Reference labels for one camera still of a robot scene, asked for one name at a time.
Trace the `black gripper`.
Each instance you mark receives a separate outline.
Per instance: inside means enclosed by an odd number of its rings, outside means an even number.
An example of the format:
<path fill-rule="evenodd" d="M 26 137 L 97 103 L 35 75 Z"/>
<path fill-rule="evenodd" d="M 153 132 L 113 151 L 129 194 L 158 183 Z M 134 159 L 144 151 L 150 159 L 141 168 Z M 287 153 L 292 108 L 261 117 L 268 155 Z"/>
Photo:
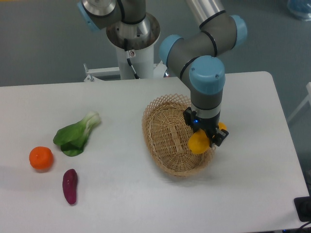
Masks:
<path fill-rule="evenodd" d="M 212 118 L 202 118 L 199 117 L 198 114 L 188 107 L 183 112 L 183 117 L 185 124 L 190 126 L 195 133 L 199 129 L 204 130 L 207 133 L 214 134 L 210 139 L 210 147 L 220 146 L 226 137 L 229 135 L 229 132 L 225 129 L 219 129 L 218 123 L 220 119 L 220 113 Z"/>

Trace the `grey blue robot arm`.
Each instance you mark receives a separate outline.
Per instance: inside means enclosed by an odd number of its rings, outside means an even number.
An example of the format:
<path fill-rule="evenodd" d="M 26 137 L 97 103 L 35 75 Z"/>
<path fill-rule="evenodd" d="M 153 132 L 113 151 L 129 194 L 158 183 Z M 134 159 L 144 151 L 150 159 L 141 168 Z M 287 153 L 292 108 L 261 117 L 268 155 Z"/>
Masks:
<path fill-rule="evenodd" d="M 219 0 L 189 0 L 187 5 L 199 33 L 189 39 L 166 37 L 159 57 L 190 90 L 191 106 L 183 113 L 185 123 L 194 132 L 203 131 L 210 146 L 219 146 L 228 131 L 219 126 L 225 67 L 218 56 L 243 43 L 247 27 L 239 16 L 228 15 Z M 153 46 L 160 26 L 147 13 L 145 1 L 81 0 L 77 6 L 89 28 L 106 31 L 116 48 L 123 80 L 153 77 Z"/>

